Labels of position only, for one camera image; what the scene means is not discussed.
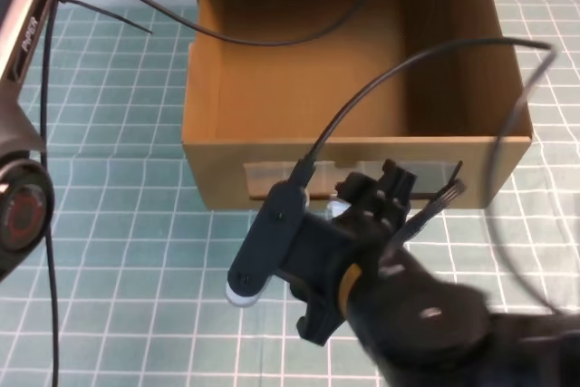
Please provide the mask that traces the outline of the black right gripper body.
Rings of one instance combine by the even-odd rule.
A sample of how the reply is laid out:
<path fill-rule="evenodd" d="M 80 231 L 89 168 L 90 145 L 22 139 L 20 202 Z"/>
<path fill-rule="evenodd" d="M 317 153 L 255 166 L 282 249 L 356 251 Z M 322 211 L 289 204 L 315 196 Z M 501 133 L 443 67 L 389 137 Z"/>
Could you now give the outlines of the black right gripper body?
<path fill-rule="evenodd" d="M 296 323 L 299 336 L 324 345 L 344 322 L 339 287 L 347 269 L 380 252 L 405 224 L 416 176 L 393 160 L 382 165 L 373 179 L 352 172 L 336 185 L 338 198 L 349 207 L 324 220 L 308 212 L 275 275 L 284 279 L 292 295 L 306 303 Z"/>

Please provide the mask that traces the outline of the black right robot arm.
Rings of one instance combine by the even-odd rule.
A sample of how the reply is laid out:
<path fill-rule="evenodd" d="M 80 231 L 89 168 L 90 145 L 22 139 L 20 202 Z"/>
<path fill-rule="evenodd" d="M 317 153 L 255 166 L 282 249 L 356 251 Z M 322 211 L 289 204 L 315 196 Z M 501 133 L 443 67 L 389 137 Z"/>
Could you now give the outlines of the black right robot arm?
<path fill-rule="evenodd" d="M 299 335 L 324 345 L 348 324 L 391 386 L 576 386 L 577 315 L 494 314 L 403 247 L 415 180 L 386 161 L 338 184 L 338 217 L 304 215 L 277 272 L 306 305 Z"/>

